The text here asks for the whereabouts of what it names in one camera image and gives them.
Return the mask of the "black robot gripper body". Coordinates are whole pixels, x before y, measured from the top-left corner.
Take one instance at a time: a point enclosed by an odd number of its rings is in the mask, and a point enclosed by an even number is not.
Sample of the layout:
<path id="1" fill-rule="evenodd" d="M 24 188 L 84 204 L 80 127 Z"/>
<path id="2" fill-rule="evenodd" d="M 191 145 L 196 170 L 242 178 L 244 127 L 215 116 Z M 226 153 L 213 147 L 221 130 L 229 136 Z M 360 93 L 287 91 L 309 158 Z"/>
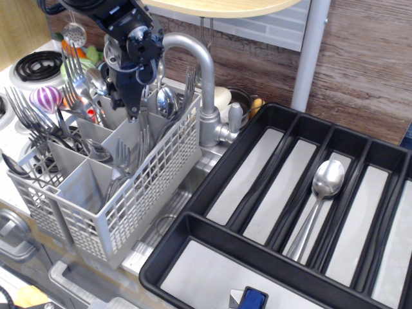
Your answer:
<path id="1" fill-rule="evenodd" d="M 111 97 L 140 97 L 156 77 L 157 64 L 164 51 L 164 31 L 159 25 L 106 28 L 104 53 L 106 73 L 111 79 Z"/>

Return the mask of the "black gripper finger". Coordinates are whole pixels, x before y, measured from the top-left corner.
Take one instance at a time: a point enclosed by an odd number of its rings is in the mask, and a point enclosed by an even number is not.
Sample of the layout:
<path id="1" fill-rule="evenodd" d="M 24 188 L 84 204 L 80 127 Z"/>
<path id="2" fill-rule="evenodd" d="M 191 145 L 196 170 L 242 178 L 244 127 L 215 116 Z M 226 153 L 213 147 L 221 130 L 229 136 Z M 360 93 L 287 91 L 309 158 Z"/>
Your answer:
<path id="1" fill-rule="evenodd" d="M 131 86 L 124 90 L 122 100 L 129 122 L 136 122 L 140 113 L 143 86 Z"/>
<path id="2" fill-rule="evenodd" d="M 113 83 L 108 84 L 108 97 L 111 100 L 111 108 L 113 110 L 124 107 L 122 97 Z"/>

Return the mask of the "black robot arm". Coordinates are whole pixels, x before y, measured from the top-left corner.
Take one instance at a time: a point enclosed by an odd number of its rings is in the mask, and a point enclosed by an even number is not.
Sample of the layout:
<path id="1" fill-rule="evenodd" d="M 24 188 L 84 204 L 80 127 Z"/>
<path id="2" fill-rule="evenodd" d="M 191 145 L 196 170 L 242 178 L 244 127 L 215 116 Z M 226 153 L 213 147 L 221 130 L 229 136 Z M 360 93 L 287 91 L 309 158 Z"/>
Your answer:
<path id="1" fill-rule="evenodd" d="M 108 35 L 104 47 L 111 107 L 124 108 L 128 120 L 138 120 L 144 88 L 154 82 L 164 52 L 164 31 L 141 1 L 58 1 L 37 5 L 46 15 L 65 10 L 85 15 Z"/>

